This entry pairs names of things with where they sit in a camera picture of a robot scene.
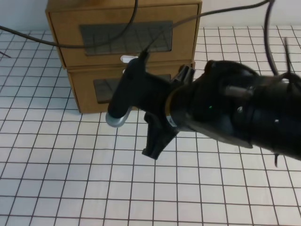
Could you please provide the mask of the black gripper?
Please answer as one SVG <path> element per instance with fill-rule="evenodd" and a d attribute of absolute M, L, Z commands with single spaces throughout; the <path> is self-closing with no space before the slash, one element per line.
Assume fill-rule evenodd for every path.
<path fill-rule="evenodd" d="M 142 154 L 157 160 L 161 152 L 177 135 L 177 130 L 164 116 L 167 96 L 175 88 L 188 86 L 193 82 L 195 69 L 182 65 L 172 80 L 146 73 L 138 87 L 136 107 L 146 112 L 144 120 L 148 123 L 147 142 Z"/>

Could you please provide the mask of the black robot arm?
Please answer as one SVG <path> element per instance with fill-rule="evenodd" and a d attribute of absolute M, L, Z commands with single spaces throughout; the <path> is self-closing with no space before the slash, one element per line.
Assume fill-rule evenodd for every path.
<path fill-rule="evenodd" d="M 301 158 L 301 79 L 291 71 L 260 76 L 239 63 L 211 60 L 195 81 L 173 81 L 155 107 L 144 117 L 143 155 L 152 159 L 181 131 Z"/>

